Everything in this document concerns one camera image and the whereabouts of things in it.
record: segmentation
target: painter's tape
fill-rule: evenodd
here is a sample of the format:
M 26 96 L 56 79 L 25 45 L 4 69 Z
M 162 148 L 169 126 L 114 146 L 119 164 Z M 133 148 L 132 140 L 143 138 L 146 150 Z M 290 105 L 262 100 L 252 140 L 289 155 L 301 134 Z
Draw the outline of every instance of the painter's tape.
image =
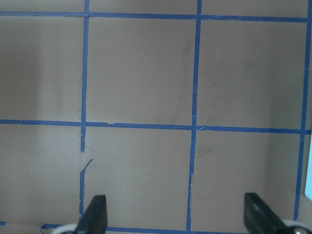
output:
M 190 125 L 86 122 L 88 127 L 191 130 Z
M 303 81 L 303 97 L 302 97 L 302 113 L 301 113 L 301 130 L 306 129 L 307 121 L 307 103 L 308 103 L 308 86 L 309 86 L 309 65 L 310 65 L 310 51 L 311 51 L 311 21 L 312 21 L 312 0 L 308 1 L 308 23 L 306 31 L 306 49 L 305 49 L 305 66 L 304 66 L 304 81 Z M 305 134 L 300 135 L 298 169 L 297 169 L 297 184 L 294 202 L 293 219 L 298 220 L 299 203 L 301 196 L 301 180 L 303 168 L 303 154 L 305 145 Z
M 285 133 L 285 134 L 311 134 L 309 130 L 286 129 L 286 128 L 247 128 L 227 126 L 197 126 L 199 131 L 221 131 L 221 132 L 246 132 L 246 133 Z
M 53 229 L 53 228 L 58 228 L 60 226 L 62 226 L 63 224 L 50 224 L 50 223 L 46 223 L 44 225 L 42 225 L 40 227 L 40 229 Z
M 261 16 L 223 16 L 223 15 L 179 15 L 179 14 L 144 14 L 144 13 L 107 13 L 107 12 L 24 12 L 0 11 L 0 16 L 43 16 L 43 17 L 103 17 L 129 19 L 167 19 L 167 20 L 239 20 L 262 22 L 295 22 L 306 23 L 307 18 L 261 17 Z
M 108 227 L 106 230 L 109 232 L 120 232 L 120 233 L 151 233 L 151 234 L 242 234 L 242 233 L 194 232 L 194 231 L 179 231 L 165 229 L 114 228 L 114 227 Z
M 0 16 L 69 17 L 69 16 L 84 16 L 84 12 L 0 11 Z
M 198 90 L 198 69 L 199 69 L 199 52 L 200 52 L 200 32 L 201 32 L 201 15 L 202 0 L 197 0 L 197 19 L 195 31 L 195 49 L 194 49 L 194 71 L 193 71 L 193 101 L 192 101 L 192 136 L 190 148 L 190 169 L 189 169 L 189 187 L 187 198 L 186 214 L 186 231 L 191 231 L 191 202 L 192 202 L 192 180 L 195 168 L 195 150 L 196 150 L 196 133 L 197 133 L 197 90 Z
M 20 125 L 52 125 L 79 127 L 80 122 L 70 121 L 50 121 L 50 120 L 22 120 L 22 119 L 0 119 L 0 124 L 20 124 Z
M 89 5 L 86 0 L 84 5 L 85 17 L 83 22 L 83 53 L 82 53 L 82 93 L 81 93 L 81 142 L 80 151 L 84 152 L 86 137 L 86 111 L 87 111 L 87 74 L 88 74 L 88 41 L 89 41 Z
M 84 173 L 86 168 L 89 166 L 89 164 L 93 161 L 93 159 L 91 159 L 87 165 L 84 166 L 84 168 L 82 169 L 82 171 L 80 172 L 80 194 L 79 194 L 79 216 L 80 218 L 83 216 L 83 203 L 84 203 Z

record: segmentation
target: grid line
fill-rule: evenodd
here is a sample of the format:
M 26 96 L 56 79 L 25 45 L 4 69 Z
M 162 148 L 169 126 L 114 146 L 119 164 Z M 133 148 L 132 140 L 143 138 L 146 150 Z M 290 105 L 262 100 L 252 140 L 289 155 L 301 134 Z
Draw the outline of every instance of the grid line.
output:
M 263 17 L 263 16 L 229 16 L 229 15 L 179 15 L 179 14 L 147 14 L 147 13 L 111 13 L 111 12 L 23 12 L 0 11 L 0 16 L 43 16 L 43 17 L 102 17 L 102 18 L 133 18 L 133 19 L 167 19 L 167 20 L 238 20 L 263 22 L 294 22 L 306 23 L 308 18 L 296 17 Z
M 307 32 L 306 32 L 306 52 L 305 52 L 305 65 L 304 65 L 303 97 L 302 97 L 302 114 L 301 114 L 302 133 L 300 134 L 297 182 L 296 182 L 296 193 L 295 193 L 295 202 L 294 202 L 294 211 L 293 211 L 294 220 L 298 220 L 300 195 L 301 195 L 301 180 L 302 180 L 303 156 L 304 156 L 304 145 L 305 145 L 304 130 L 306 129 L 306 122 L 307 122 L 309 66 L 310 66 L 310 49 L 311 49 L 311 21 L 312 21 L 312 0 L 309 0 L 308 1 L 308 22 L 307 22 Z
M 89 37 L 89 5 L 85 0 L 83 21 L 83 54 L 82 54 L 82 94 L 81 94 L 81 144 L 80 151 L 84 152 L 86 137 L 86 111 L 87 111 L 87 74 L 88 74 L 88 37 Z
M 252 133 L 281 133 L 300 135 L 300 147 L 297 169 L 297 183 L 294 203 L 293 218 L 298 219 L 300 189 L 302 177 L 302 164 L 304 155 L 305 136 L 311 134 L 311 130 L 306 130 L 308 83 L 309 83 L 309 63 L 310 63 L 310 43 L 312 26 L 312 0 L 308 3 L 307 18 L 289 18 L 289 17 L 256 17 L 256 16 L 227 16 L 227 15 L 202 15 L 202 0 L 197 0 L 196 15 L 180 14 L 141 14 L 141 13 L 106 13 L 90 12 L 89 0 L 85 0 L 84 12 L 22 12 L 22 11 L 0 11 L 0 16 L 16 17 L 84 17 L 83 31 L 83 58 L 82 58 L 82 99 L 81 99 L 81 122 L 72 121 L 51 121 L 51 120 L 14 120 L 0 119 L 0 124 L 19 124 L 19 125 L 51 125 L 51 126 L 72 126 L 81 127 L 81 152 L 84 152 L 86 127 L 113 127 L 113 128 L 134 128 L 134 129 L 168 129 L 168 130 L 189 130 L 192 132 L 190 149 L 190 170 L 189 170 L 189 188 L 187 204 L 187 222 L 186 231 L 162 230 L 162 229 L 137 229 L 137 228 L 115 228 L 109 227 L 107 230 L 112 232 L 130 232 L 130 233 L 153 233 L 153 234 L 234 234 L 221 232 L 195 232 L 191 231 L 191 194 L 192 179 L 194 175 L 195 147 L 197 131 L 228 131 L 228 132 L 252 132 Z M 86 121 L 86 95 L 87 95 L 87 65 L 88 65 L 88 34 L 89 17 L 102 18 L 135 18 L 135 19 L 174 19 L 174 20 L 196 20 L 195 33 L 195 58 L 194 58 L 194 77 L 193 77 L 193 103 L 192 103 L 192 125 L 162 125 L 162 124 L 135 124 L 135 123 L 107 123 L 107 122 L 87 122 Z M 231 126 L 198 126 L 197 125 L 197 86 L 198 86 L 198 67 L 200 52 L 200 26 L 202 20 L 239 20 L 239 21 L 263 21 L 263 22 L 294 22 L 306 23 L 306 52 L 304 67 L 304 85 L 302 97 L 302 116 L 300 129 L 278 129 L 278 128 L 254 128 L 254 127 L 231 127 Z M 86 167 L 80 172 L 80 185 L 84 183 L 84 172 Z M 83 195 L 84 186 L 80 191 L 79 214 L 83 213 Z M 0 226 L 5 226 L 6 222 L 0 222 Z M 45 224 L 41 229 L 56 228 L 58 224 Z
M 197 15 L 201 15 L 202 0 L 197 0 Z M 187 198 L 187 216 L 186 231 L 191 231 L 191 202 L 192 202 L 192 180 L 195 167 L 195 150 L 196 150 L 196 133 L 197 133 L 197 90 L 198 90 L 198 68 L 199 68 L 199 51 L 200 51 L 200 29 L 201 19 L 196 19 L 195 31 L 195 49 L 194 49 L 194 73 L 193 73 L 193 102 L 192 102 L 192 134 L 190 148 L 190 169 L 189 169 L 189 187 Z

